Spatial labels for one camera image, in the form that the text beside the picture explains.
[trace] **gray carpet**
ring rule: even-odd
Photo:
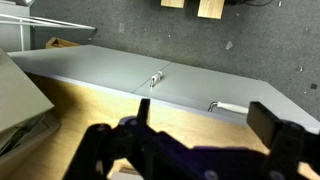
[[[320,120],[320,87],[311,89],[320,83],[320,1],[278,2],[228,6],[222,20],[213,20],[197,17],[195,0],[184,9],[161,7],[160,0],[36,0],[33,16],[98,31],[34,28],[33,48],[56,36],[261,79]],[[226,50],[229,41],[233,47]]]

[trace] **gray floor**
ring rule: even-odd
[[[319,88],[310,88],[320,83],[320,1],[278,2],[228,6],[222,20],[212,20],[197,17],[195,0],[184,9],[161,7],[160,0],[36,0],[33,16],[98,31],[35,28],[33,48],[44,48],[56,36],[261,79],[320,120]],[[233,47],[226,50],[229,41]]]

